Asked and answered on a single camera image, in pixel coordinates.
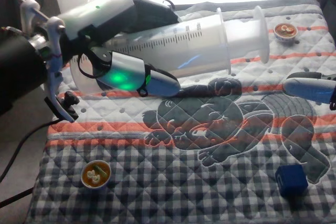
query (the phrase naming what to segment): quilted blanket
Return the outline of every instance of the quilted blanket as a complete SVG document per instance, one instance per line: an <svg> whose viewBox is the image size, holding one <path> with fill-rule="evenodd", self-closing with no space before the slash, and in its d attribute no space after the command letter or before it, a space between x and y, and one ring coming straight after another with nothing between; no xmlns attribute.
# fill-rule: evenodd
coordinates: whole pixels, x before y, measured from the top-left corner
<svg viewBox="0 0 336 224"><path fill-rule="evenodd" d="M223 70L181 78L176 97L84 97L65 68L60 96L80 96L79 119L49 129L26 223L336 222L335 113L282 91L293 72L335 72L335 45L319 6L203 3L179 15L214 15L220 6L224 20L249 21L256 4L268 23L269 62L235 59L230 76ZM274 37L282 22L298 27L292 45ZM112 169L99 191L80 181L95 159ZM275 180L277 168L289 164L301 164L309 182L296 200L282 198Z"/></svg>

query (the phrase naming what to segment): gingham pattern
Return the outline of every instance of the gingham pattern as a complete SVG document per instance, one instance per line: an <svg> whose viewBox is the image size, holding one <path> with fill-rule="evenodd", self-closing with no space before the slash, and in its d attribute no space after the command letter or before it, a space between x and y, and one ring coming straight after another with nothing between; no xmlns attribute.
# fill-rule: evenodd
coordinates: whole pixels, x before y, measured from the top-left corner
<svg viewBox="0 0 336 224"><path fill-rule="evenodd" d="M264 9L269 28L286 20L300 26L326 26L316 5L297 5ZM207 15L195 12L185 19ZM250 18L250 10L223 13L224 19ZM270 35L271 54L293 52L334 52L330 34L325 30L300 33L299 44L280 46ZM244 86L279 84L288 71L333 73L332 56L295 57L261 63L239 63L233 73ZM184 78L182 85L207 83L224 77L219 71ZM76 90L65 70L60 92ZM261 100L260 92L251 97ZM333 223L336 222L336 151L334 116L327 105L311 102L316 115L312 146L323 153L330 168L318 183L309 183L302 201L288 202L279 195L275 172L280 165L295 164L281 139L267 134L250 151L230 156L224 162L203 166L198 151L184 151L172 145L146 146L148 132L123 128L141 123L142 113L156 110L158 98L89 97L76 107L79 123L50 130L49 143L40 163L27 223ZM111 182L100 191L89 191L80 182L83 166L91 160L110 163Z"/></svg>

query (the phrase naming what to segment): blue cube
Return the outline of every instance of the blue cube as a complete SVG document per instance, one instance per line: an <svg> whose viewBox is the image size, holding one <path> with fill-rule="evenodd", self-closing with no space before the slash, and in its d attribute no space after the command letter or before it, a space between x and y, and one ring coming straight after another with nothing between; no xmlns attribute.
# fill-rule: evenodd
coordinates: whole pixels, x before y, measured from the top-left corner
<svg viewBox="0 0 336 224"><path fill-rule="evenodd" d="M275 178L283 197L301 196L308 187L302 165L282 165L275 172Z"/></svg>

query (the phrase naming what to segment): robotic hand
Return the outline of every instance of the robotic hand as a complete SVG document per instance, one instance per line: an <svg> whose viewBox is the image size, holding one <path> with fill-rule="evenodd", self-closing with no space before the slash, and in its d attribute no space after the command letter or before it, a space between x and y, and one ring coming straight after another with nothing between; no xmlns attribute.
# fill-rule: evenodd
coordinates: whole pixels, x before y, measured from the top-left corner
<svg viewBox="0 0 336 224"><path fill-rule="evenodd" d="M330 104L330 110L336 110L336 74L292 73L285 80L283 88L287 95Z"/></svg>
<svg viewBox="0 0 336 224"><path fill-rule="evenodd" d="M179 82L168 72L102 46L120 31L131 26L136 29L134 24L137 19L141 22L143 12L135 5L139 6L140 0L96 0L51 18L39 11L35 0L19 1L22 31L7 27L16 35L0 44L0 114L44 83L45 101L51 110L58 118L74 122L78 115L72 105L79 99L71 92L62 100L56 96L63 81L61 70L70 61L75 84L91 87L91 91L117 88L137 91L142 97L179 92ZM168 7L160 9L157 4L157 9L170 15L171 24L178 22ZM33 27L34 17L43 24ZM84 57L89 67L81 64Z"/></svg>

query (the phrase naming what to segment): plastic syringe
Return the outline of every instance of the plastic syringe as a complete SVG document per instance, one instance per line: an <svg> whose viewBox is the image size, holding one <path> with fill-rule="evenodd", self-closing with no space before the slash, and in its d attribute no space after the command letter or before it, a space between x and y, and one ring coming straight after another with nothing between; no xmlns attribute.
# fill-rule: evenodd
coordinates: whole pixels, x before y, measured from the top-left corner
<svg viewBox="0 0 336 224"><path fill-rule="evenodd" d="M218 8L217 15L116 36L106 46L141 58L176 77L222 69L230 73L230 60L247 54L259 55L263 63L269 59L268 29L259 6L249 22L224 22Z"/></svg>

